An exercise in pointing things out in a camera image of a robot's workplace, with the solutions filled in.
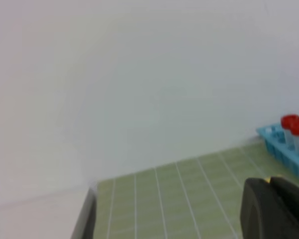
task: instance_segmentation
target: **black object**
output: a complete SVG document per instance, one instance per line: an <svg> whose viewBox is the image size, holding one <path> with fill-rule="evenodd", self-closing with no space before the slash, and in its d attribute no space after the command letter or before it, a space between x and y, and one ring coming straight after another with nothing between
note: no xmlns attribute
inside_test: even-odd
<svg viewBox="0 0 299 239"><path fill-rule="evenodd" d="M299 239L299 187L281 177L248 178L240 223L244 239Z"/></svg>

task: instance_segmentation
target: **green cutting mat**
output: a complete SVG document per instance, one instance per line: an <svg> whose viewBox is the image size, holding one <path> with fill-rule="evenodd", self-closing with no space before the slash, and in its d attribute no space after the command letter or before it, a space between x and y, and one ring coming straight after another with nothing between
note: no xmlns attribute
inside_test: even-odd
<svg viewBox="0 0 299 239"><path fill-rule="evenodd" d="M245 179L278 174L258 143L100 182L94 239L241 239Z"/></svg>

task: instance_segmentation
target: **white surface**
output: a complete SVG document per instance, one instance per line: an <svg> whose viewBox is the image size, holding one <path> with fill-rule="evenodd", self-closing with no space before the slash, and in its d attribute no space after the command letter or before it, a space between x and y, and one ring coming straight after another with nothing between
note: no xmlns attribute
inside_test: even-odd
<svg viewBox="0 0 299 239"><path fill-rule="evenodd" d="M90 178L240 145L299 113L299 0L103 4L116 14L73 95Z"/></svg>
<svg viewBox="0 0 299 239"><path fill-rule="evenodd" d="M0 0L0 204L298 111L299 0Z"/></svg>
<svg viewBox="0 0 299 239"><path fill-rule="evenodd" d="M76 225L88 188L36 198L0 208L0 239L76 239ZM87 220L88 214L81 219Z"/></svg>

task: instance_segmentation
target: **white table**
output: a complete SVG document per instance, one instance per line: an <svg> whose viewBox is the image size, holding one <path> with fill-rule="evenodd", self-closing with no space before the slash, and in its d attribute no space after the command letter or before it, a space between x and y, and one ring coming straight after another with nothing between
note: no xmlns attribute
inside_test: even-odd
<svg viewBox="0 0 299 239"><path fill-rule="evenodd" d="M80 239L93 198L80 187L0 207L0 239Z"/></svg>

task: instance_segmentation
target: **blue tube rack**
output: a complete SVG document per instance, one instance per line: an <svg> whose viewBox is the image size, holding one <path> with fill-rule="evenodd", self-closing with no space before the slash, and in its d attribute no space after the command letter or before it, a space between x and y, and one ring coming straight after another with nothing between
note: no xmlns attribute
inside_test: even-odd
<svg viewBox="0 0 299 239"><path fill-rule="evenodd" d="M296 154L294 147L286 145L281 124L277 123L258 128L256 131L264 138L268 153L299 178L299 156Z"/></svg>

